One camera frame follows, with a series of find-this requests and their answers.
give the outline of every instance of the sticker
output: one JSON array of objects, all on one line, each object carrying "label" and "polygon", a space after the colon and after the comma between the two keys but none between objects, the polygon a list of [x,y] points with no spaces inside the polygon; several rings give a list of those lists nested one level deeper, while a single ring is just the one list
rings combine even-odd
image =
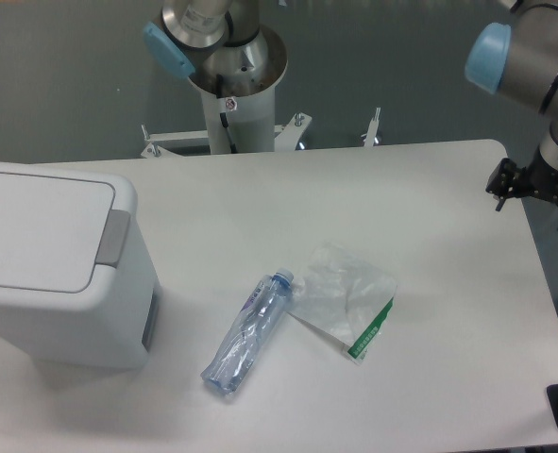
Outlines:
[{"label": "sticker", "polygon": [[383,310],[380,311],[380,314],[376,316],[373,322],[366,328],[366,330],[358,338],[358,340],[356,340],[354,345],[350,347],[347,353],[352,359],[362,359],[364,357],[364,355],[362,354],[365,352],[366,347],[369,346],[369,343],[371,343],[371,340],[373,340],[380,331],[381,324],[383,324],[385,318],[388,317],[388,312],[390,311],[390,309],[392,309],[393,305],[394,297],[392,297],[390,302],[388,302],[387,305],[383,307]]},{"label": "sticker", "polygon": [[232,111],[237,111],[239,108],[239,104],[237,103],[237,98],[234,96],[231,97],[222,97],[218,99],[220,109],[220,113],[230,113]]},{"label": "sticker", "polygon": [[258,283],[258,286],[256,287],[255,290],[253,290],[253,293],[251,293],[251,296],[247,299],[241,311],[247,310],[249,307],[251,307],[256,303],[256,301],[260,298],[260,294],[263,293],[263,289],[265,288],[265,286],[266,285],[263,280],[260,283]]},{"label": "sticker", "polygon": [[182,16],[181,24],[186,29],[208,34],[215,31],[223,19],[224,16],[205,16],[189,5]]}]

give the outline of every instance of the metal bracket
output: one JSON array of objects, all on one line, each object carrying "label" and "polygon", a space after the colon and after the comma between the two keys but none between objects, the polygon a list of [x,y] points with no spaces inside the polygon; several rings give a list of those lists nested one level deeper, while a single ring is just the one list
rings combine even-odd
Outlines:
[{"label": "metal bracket", "polygon": [[365,148],[372,148],[373,146],[381,145],[381,134],[379,133],[380,115],[381,107],[377,107],[375,109],[375,116],[371,118],[366,133],[361,136],[364,141],[363,147]]},{"label": "metal bracket", "polygon": [[301,112],[296,113],[280,134],[275,137],[275,152],[303,151],[306,149],[306,145],[301,141],[301,137],[312,121],[312,116],[308,116]]},{"label": "metal bracket", "polygon": [[[304,149],[301,136],[306,131],[312,117],[297,113],[287,126],[275,126],[275,151]],[[142,125],[145,148],[141,156],[144,158],[180,157],[167,148],[180,149],[198,146],[209,146],[210,138],[207,130],[189,132],[173,132],[168,134],[148,134]]]}]

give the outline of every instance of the bottle label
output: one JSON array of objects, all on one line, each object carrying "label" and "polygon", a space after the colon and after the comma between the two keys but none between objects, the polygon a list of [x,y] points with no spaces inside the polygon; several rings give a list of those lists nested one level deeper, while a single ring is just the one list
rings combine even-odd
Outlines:
[{"label": "bottle label", "polygon": [[182,26],[188,30],[198,33],[212,33],[224,19],[224,16],[204,16],[191,5],[186,8],[184,16],[182,16]]},{"label": "bottle label", "polygon": [[258,299],[260,298],[260,295],[263,293],[263,289],[265,287],[266,287],[266,282],[265,282],[265,278],[263,278],[260,281],[260,283],[258,283],[258,286],[256,287],[256,289],[253,290],[253,293],[251,293],[251,296],[247,299],[247,301],[243,305],[243,308],[241,309],[241,311],[247,310],[249,307],[254,305],[258,301]]}]

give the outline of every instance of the clear plastic bag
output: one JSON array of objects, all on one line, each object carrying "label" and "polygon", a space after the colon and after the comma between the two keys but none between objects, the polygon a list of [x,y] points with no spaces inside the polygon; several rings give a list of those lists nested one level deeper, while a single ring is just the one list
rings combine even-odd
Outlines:
[{"label": "clear plastic bag", "polygon": [[294,281],[289,312],[339,340],[343,352],[361,363],[392,309],[396,289],[382,270],[325,242]]}]

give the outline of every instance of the light blue joint cap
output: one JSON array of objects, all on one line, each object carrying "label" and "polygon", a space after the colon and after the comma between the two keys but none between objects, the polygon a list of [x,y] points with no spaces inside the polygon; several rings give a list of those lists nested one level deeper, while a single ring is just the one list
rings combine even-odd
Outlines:
[{"label": "light blue joint cap", "polygon": [[499,89],[512,40],[512,28],[491,24],[480,34],[465,64],[465,77],[495,94]]},{"label": "light blue joint cap", "polygon": [[168,73],[177,78],[188,78],[194,72],[193,64],[158,26],[149,22],[144,27],[143,36],[148,51]]}]

